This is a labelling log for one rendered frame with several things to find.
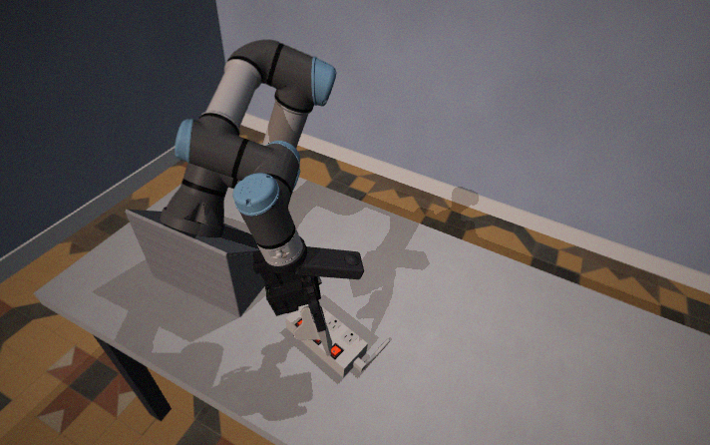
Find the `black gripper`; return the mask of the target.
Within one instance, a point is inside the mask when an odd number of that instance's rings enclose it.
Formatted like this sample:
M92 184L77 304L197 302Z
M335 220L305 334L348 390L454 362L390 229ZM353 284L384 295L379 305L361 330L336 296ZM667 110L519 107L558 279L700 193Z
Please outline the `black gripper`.
M330 356L332 339L318 300L321 299L321 278L295 274L295 269L307 256L306 244L302 237L300 239L302 253L292 263L270 265L257 250L253 252L253 269L265 281L266 299L276 316L297 311L299 306L308 304L301 310L302 323L294 329L293 335L297 340L321 340L327 356Z

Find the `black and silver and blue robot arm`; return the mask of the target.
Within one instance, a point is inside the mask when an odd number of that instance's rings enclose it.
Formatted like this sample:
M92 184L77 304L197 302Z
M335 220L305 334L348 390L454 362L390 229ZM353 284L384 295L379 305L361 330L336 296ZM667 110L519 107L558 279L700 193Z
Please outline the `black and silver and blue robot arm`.
M308 114L325 106L336 78L333 66L274 40L237 49L198 121L184 120L175 154L187 162L180 185L160 221L175 229L221 237L224 198L233 189L243 217L266 262L295 261L303 244L288 210L300 175L296 150ZM261 82L276 88L263 143L240 137L240 124ZM360 279L358 251L307 246L296 275Z

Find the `white power strip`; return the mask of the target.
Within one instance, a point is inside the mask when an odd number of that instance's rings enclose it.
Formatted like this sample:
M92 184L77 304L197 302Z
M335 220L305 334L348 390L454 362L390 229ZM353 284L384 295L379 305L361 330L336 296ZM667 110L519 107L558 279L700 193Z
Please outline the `white power strip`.
M286 319L286 328L293 333L294 329L302 323L301 310L289 314ZM321 306L322 307L322 306ZM322 307L325 321L332 339L331 355L327 356L321 340L301 340L338 374L344 377L353 367L362 372L366 366L383 350L390 342L387 338L385 342L370 356L365 362L361 358L367 351L368 343L334 317L330 312Z

